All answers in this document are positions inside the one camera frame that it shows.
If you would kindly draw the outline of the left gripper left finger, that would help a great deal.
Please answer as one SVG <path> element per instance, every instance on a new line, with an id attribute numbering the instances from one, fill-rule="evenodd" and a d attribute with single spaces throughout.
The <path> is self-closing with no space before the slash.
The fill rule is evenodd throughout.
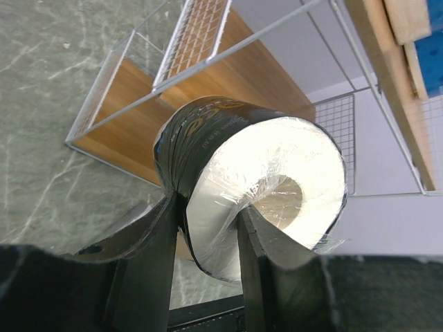
<path id="1" fill-rule="evenodd" d="M 75 255 L 1 247 L 2 331 L 165 331 L 177 198 Z"/>

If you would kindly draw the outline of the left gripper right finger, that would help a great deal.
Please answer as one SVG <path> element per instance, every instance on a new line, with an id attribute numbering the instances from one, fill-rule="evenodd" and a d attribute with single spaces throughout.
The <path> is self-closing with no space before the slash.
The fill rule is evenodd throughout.
<path id="1" fill-rule="evenodd" d="M 237 215 L 247 331 L 441 331 L 442 258 L 320 255 Z"/>

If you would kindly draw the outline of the black paper towel roll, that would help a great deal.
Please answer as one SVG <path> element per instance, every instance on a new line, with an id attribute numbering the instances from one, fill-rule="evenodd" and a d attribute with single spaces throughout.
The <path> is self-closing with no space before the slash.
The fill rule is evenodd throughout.
<path id="1" fill-rule="evenodd" d="M 320 244 L 347 200 L 345 160 L 320 125 L 222 96 L 193 100 L 153 146 L 161 187 L 181 204 L 181 233 L 198 267 L 241 278 L 235 217 L 253 205 L 304 247 Z"/>

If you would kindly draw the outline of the blue paper towel roll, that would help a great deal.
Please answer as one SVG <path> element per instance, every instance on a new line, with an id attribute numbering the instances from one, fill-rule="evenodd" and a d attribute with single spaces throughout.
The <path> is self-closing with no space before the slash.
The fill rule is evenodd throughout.
<path id="1" fill-rule="evenodd" d="M 385 1 L 420 100 L 442 94 L 442 1 Z"/>

